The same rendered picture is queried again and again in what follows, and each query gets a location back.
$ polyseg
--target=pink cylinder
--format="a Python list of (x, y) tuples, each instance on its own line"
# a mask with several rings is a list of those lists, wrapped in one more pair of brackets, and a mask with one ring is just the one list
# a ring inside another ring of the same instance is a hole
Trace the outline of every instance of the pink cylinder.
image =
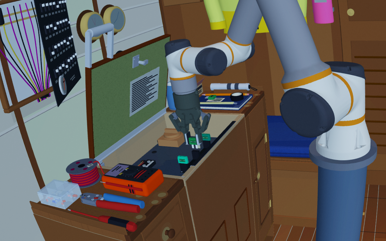
[(331, 0), (312, 0), (315, 23), (333, 23), (333, 5)]

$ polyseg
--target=green eraser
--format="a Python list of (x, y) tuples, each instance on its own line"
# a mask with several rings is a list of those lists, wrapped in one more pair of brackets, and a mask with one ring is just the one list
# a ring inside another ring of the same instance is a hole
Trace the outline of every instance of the green eraser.
[(189, 145), (197, 145), (196, 137), (189, 137)]
[(187, 164), (189, 163), (189, 158), (186, 156), (178, 156), (178, 163)]
[(210, 134), (202, 133), (202, 140), (210, 141), (211, 140), (211, 135)]

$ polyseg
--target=clock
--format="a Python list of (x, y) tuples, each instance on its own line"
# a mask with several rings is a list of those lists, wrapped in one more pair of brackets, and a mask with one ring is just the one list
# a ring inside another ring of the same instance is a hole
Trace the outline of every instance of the clock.
[(112, 23), (114, 25), (114, 34), (122, 31), (126, 23), (124, 12), (118, 6), (106, 5), (101, 10), (101, 15), (104, 23)]
[(68, 86), (66, 85), (66, 81), (63, 75), (59, 77), (59, 89), (62, 95), (66, 95), (66, 92), (68, 90)]
[[(104, 20), (101, 14), (86, 10), (80, 13), (77, 19), (77, 33), (80, 39), (84, 42), (86, 37), (86, 31), (90, 28), (101, 26), (104, 24)], [(92, 37), (92, 42), (102, 37), (102, 34), (97, 37)]]

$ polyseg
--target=plastic box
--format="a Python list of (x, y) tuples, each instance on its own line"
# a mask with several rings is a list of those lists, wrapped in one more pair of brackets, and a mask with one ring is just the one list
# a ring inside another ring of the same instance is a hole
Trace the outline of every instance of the plastic box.
[(76, 183), (53, 180), (38, 192), (42, 204), (66, 209), (81, 195)]

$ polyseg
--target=orange pencil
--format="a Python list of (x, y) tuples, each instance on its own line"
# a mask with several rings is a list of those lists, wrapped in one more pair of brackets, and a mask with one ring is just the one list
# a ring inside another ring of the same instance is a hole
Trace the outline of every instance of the orange pencil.
[(211, 95), (216, 95), (216, 96), (230, 96), (231, 94), (233, 93), (214, 93), (214, 94), (203, 94), (203, 96), (211, 96)]

